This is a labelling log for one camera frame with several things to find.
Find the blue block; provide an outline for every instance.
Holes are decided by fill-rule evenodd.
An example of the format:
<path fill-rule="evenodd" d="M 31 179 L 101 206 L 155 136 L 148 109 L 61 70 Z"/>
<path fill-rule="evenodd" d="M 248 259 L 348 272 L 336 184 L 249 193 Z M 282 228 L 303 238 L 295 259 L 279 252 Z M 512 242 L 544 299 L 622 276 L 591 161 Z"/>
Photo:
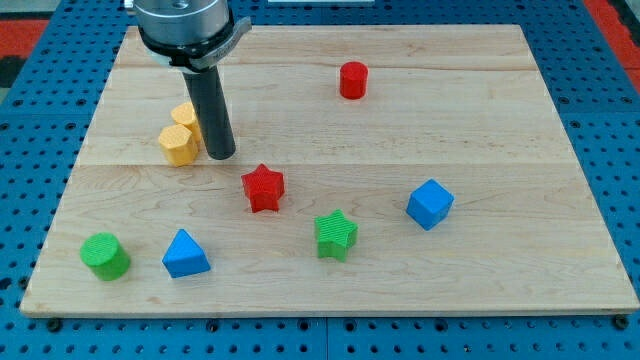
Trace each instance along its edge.
<path fill-rule="evenodd" d="M 162 258 L 162 263 L 172 278 L 211 270 L 204 250 L 184 229 L 178 230 Z"/>
<path fill-rule="evenodd" d="M 411 193 L 407 214 L 425 230 L 431 230 L 447 217 L 453 200 L 447 189 L 430 179 Z"/>

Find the wooden board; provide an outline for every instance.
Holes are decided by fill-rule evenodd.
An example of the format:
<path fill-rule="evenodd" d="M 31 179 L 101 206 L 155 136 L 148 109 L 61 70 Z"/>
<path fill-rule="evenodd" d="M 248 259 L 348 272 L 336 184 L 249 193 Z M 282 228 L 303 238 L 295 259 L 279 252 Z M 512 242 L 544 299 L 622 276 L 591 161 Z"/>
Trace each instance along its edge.
<path fill-rule="evenodd" d="M 338 69 L 370 67 L 367 96 Z M 157 144 L 187 100 L 130 29 L 22 302 L 29 316 L 485 316 L 624 313 L 639 304 L 517 26 L 255 27 L 220 66 L 238 152 L 172 168 Z M 279 213 L 240 175 L 285 173 Z M 456 196 L 430 232 L 404 212 L 436 178 Z M 317 259 L 313 219 L 359 226 Z M 171 279 L 178 228 L 214 269 Z M 104 283 L 78 249 L 114 232 L 132 256 Z"/>

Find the green block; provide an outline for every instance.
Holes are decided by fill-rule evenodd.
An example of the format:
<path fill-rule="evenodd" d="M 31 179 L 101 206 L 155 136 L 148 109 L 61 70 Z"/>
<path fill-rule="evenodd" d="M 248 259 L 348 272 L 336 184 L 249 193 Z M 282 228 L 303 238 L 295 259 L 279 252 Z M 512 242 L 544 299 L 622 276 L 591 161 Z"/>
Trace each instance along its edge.
<path fill-rule="evenodd" d="M 98 233 L 88 238 L 80 248 L 80 259 L 103 281 L 124 275 L 131 259 L 118 238 L 111 233 Z"/>
<path fill-rule="evenodd" d="M 349 248 L 356 244 L 358 225 L 345 218 L 340 209 L 329 216 L 317 217 L 315 224 L 318 258 L 332 257 L 345 262 Z"/>

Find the yellow block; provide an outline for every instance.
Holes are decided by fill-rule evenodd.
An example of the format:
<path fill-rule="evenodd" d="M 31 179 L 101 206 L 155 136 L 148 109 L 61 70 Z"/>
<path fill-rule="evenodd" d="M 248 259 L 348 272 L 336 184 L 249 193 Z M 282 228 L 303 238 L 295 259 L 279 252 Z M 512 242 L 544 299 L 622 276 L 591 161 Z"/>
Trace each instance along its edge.
<path fill-rule="evenodd" d="M 162 129 L 158 142 L 167 161 L 174 166 L 189 165 L 198 156 L 198 145 L 193 133 L 183 125 L 171 125 Z"/>
<path fill-rule="evenodd" d="M 186 102 L 182 105 L 176 106 L 171 110 L 171 117 L 176 124 L 184 125 L 187 129 L 191 130 L 196 143 L 199 143 L 202 140 L 202 132 L 200 131 L 200 125 L 198 124 L 198 116 L 196 115 L 191 102 Z"/>

